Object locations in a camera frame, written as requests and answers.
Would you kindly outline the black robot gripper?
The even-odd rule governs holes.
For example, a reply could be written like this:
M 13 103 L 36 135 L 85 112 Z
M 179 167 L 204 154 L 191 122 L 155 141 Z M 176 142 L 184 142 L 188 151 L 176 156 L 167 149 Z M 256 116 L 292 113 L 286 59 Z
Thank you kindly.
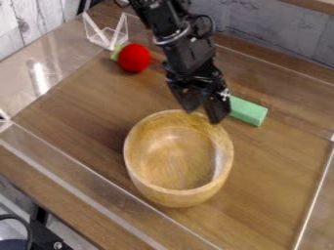
M 153 44 L 165 55 L 163 68 L 168 89 L 187 113 L 200 102 L 208 122 L 218 124 L 231 113 L 230 91 L 214 63 L 214 21 L 207 15 L 157 14 Z

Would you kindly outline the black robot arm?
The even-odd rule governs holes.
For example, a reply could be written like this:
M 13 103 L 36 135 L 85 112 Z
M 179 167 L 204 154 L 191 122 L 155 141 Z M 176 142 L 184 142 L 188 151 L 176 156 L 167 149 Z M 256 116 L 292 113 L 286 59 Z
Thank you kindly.
M 218 124 L 231 113 L 231 101 L 223 72 L 215 65 L 211 16 L 189 11 L 191 0 L 113 1 L 121 8 L 132 7 L 152 31 L 152 42 L 165 55 L 167 86 L 180 107 L 191 113 L 202 106 L 208 122 Z

